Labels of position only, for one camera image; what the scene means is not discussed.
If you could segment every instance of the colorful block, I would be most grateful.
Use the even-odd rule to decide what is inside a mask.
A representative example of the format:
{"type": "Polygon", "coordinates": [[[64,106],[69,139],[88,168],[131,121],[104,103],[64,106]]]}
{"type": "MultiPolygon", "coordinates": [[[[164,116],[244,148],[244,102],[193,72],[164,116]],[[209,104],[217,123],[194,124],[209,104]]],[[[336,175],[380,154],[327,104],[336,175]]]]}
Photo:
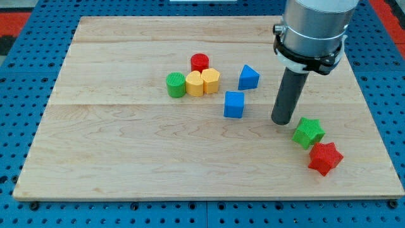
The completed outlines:
{"type": "Polygon", "coordinates": [[[258,87],[260,74],[248,65],[244,65],[239,77],[238,90],[255,89],[258,87]]]}
{"type": "Polygon", "coordinates": [[[292,136],[292,140],[301,144],[304,149],[308,149],[309,145],[320,142],[324,135],[325,131],[321,128],[318,119],[310,120],[302,117],[292,136]]]}
{"type": "Polygon", "coordinates": [[[185,78],[185,91],[191,96],[204,95],[204,81],[201,79],[201,73],[197,70],[189,73],[185,78]]]}
{"type": "Polygon", "coordinates": [[[221,73],[214,68],[209,68],[202,71],[201,78],[204,81],[203,89],[206,94],[218,92],[220,76],[221,73]]]}
{"type": "Polygon", "coordinates": [[[167,92],[173,98],[181,98],[185,94],[185,77],[180,72],[169,73],[166,78],[167,92]]]}
{"type": "Polygon", "coordinates": [[[245,106],[245,94],[243,92],[225,93],[225,108],[223,111],[224,117],[242,118],[243,109],[245,106]]]}
{"type": "Polygon", "coordinates": [[[316,142],[309,153],[309,157],[311,158],[311,163],[308,165],[308,168],[319,171],[322,176],[326,176],[343,159],[343,155],[337,151],[333,142],[328,144],[316,142]]]}
{"type": "Polygon", "coordinates": [[[209,68],[209,58],[206,54],[198,53],[191,57],[191,71],[197,70],[200,73],[209,68]]]}

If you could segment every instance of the green cylinder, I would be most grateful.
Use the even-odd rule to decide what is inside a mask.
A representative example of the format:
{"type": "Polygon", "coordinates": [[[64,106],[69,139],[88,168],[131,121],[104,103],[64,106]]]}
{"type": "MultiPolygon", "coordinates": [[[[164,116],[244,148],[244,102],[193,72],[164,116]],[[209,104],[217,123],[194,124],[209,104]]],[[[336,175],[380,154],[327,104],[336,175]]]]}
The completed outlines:
{"type": "Polygon", "coordinates": [[[180,72],[169,73],[166,78],[167,92],[173,98],[181,98],[185,94],[185,77],[180,72]]]}

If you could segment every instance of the blue cube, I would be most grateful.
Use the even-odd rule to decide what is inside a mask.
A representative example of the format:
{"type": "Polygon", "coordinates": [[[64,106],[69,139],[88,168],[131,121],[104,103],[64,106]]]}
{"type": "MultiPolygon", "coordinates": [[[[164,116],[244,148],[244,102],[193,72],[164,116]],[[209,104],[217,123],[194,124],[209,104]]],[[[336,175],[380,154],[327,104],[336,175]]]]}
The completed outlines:
{"type": "Polygon", "coordinates": [[[255,89],[258,87],[260,74],[248,65],[244,65],[239,77],[238,90],[255,89]]]}
{"type": "Polygon", "coordinates": [[[224,117],[242,118],[243,108],[245,106],[245,94],[243,92],[225,93],[224,117]]]}

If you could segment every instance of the wooden board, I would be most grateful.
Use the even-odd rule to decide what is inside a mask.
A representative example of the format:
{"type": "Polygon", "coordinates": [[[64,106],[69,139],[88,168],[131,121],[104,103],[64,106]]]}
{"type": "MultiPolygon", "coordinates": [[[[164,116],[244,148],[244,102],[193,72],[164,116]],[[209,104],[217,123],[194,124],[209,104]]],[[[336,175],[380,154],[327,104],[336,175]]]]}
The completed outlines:
{"type": "Polygon", "coordinates": [[[14,190],[20,201],[341,200],[404,190],[346,59],[312,73],[292,122],[269,118],[284,67],[272,50],[279,17],[83,17],[14,190]],[[204,52],[217,94],[179,99],[165,77],[204,52]],[[223,117],[249,64],[242,119],[223,117]],[[326,177],[291,141],[320,118],[345,158],[326,177]]]}

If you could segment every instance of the yellow hexagonal block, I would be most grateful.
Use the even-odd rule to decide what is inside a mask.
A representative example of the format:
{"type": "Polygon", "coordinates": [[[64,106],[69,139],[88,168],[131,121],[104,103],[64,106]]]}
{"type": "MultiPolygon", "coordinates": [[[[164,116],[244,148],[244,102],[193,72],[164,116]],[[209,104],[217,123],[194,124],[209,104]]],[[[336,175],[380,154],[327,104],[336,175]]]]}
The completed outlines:
{"type": "Polygon", "coordinates": [[[204,92],[206,94],[218,92],[220,76],[221,73],[214,68],[209,68],[202,71],[201,78],[204,81],[204,92]]]}
{"type": "Polygon", "coordinates": [[[185,78],[185,91],[191,96],[204,95],[203,89],[204,81],[201,78],[201,73],[198,70],[194,70],[189,73],[185,78]]]}

